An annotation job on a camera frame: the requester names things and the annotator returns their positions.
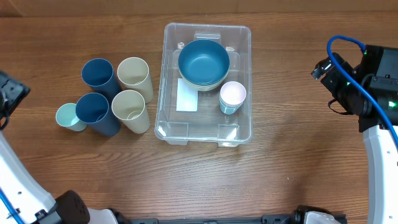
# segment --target cup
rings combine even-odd
[[[120,122],[113,115],[108,100],[99,93],[87,93],[76,104],[77,117],[105,136],[114,136],[120,130]]]
[[[141,58],[124,59],[118,67],[118,77],[126,88],[138,91],[149,103],[154,98],[148,64]]]
[[[62,105],[55,114],[55,120],[58,125],[72,131],[82,131],[87,127],[87,124],[80,121],[76,115],[76,104],[67,103]]]
[[[238,82],[227,82],[220,90],[220,109],[224,114],[233,114],[246,98],[246,89]]]
[[[149,129],[149,115],[144,97],[134,90],[124,90],[112,101],[112,112],[131,131],[142,134]]]
[[[95,58],[81,70],[83,81],[95,92],[101,93],[109,102],[122,91],[111,63],[103,58]]]

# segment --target wood grain surface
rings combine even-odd
[[[252,32],[254,135],[237,148],[154,134],[164,27],[169,22],[245,25]],[[213,14],[131,17],[2,18],[0,69],[30,86],[4,131],[36,181],[54,197],[76,191],[87,206],[129,218],[258,217],[299,204],[366,223],[368,160],[355,116],[327,108],[331,94],[310,72],[336,34],[398,47],[396,12]],[[333,46],[357,65],[357,46]],[[155,91],[151,127],[122,126],[106,138],[57,126],[55,112],[90,92],[82,66],[103,57],[114,67],[141,57]]]

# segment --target clear plastic container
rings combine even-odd
[[[197,112],[177,111],[177,82],[181,78],[178,56],[188,43],[211,39],[228,51],[230,66],[225,79],[244,85],[247,96],[234,114],[220,110],[220,88],[198,92]],[[252,138],[251,31],[245,26],[168,24],[164,30],[162,74],[159,86],[155,135],[174,145],[189,141],[216,142],[236,147]]]

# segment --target bowl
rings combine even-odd
[[[195,40],[187,44],[178,58],[182,78],[199,91],[218,87],[229,70],[225,48],[213,40]]]

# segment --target green light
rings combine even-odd
[[[397,106],[397,103],[394,103],[394,102],[389,101],[389,102],[388,102],[388,106],[390,106],[390,107],[395,107],[395,106]]]

